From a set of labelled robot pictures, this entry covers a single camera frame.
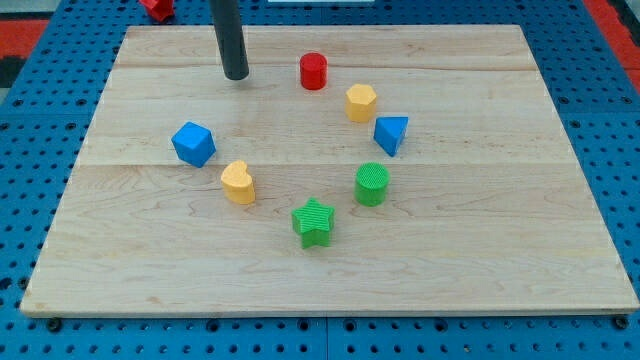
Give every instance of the plastic block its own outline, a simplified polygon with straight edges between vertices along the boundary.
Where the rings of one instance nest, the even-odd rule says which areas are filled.
[[[147,14],[156,21],[163,22],[174,15],[173,0],[139,0]]]
[[[246,205],[256,201],[253,178],[247,170],[247,163],[237,160],[229,164],[220,177],[227,199],[236,204]]]
[[[390,176],[387,168],[378,163],[366,163],[356,173],[356,200],[365,206],[378,206],[387,196]]]
[[[307,53],[300,58],[300,83],[307,90],[320,90],[327,84],[327,58]]]
[[[373,119],[377,97],[371,85],[353,85],[346,93],[345,112],[349,120],[364,123]]]
[[[199,168],[216,152],[211,131],[190,121],[173,135],[171,142],[180,160]]]
[[[379,117],[376,119],[373,139],[389,156],[396,156],[407,132],[408,123],[409,118],[406,116]]]
[[[322,205],[314,198],[291,212],[293,230],[302,236],[303,249],[313,245],[331,245],[334,212],[333,207]]]

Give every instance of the green star-shaped block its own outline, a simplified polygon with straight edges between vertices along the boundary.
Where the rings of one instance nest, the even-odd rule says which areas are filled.
[[[293,231],[302,236],[303,249],[313,245],[331,245],[334,211],[333,207],[310,198],[305,206],[291,212]]]

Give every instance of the red surface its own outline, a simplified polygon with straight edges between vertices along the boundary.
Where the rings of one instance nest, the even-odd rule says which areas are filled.
[[[48,23],[49,20],[0,21],[0,58],[28,58]]]
[[[147,10],[147,14],[156,21],[163,22],[174,15],[173,0],[139,0],[140,4]]]
[[[320,90],[327,84],[327,58],[308,53],[300,59],[300,83],[307,90]]]
[[[606,0],[584,0],[584,4],[627,71],[636,91],[640,91],[640,48],[633,43],[629,29],[620,22],[618,12]]]

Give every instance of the wooden plank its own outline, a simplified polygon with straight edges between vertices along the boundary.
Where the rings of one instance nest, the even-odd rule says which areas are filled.
[[[251,76],[223,78],[210,27],[131,28],[21,308],[49,317],[626,313],[638,308],[526,41],[515,26],[251,27]],[[307,50],[328,86],[298,85]],[[347,121],[367,82],[408,114],[389,158]],[[186,120],[218,153],[185,166]],[[257,201],[219,181],[242,158]],[[387,164],[388,200],[353,199]],[[291,210],[336,208],[329,248],[302,250]]]

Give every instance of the black cylinder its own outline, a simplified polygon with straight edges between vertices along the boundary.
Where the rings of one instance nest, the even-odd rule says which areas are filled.
[[[237,0],[209,0],[213,26],[224,75],[229,80],[242,80],[249,75],[247,50],[242,36],[242,22]]]

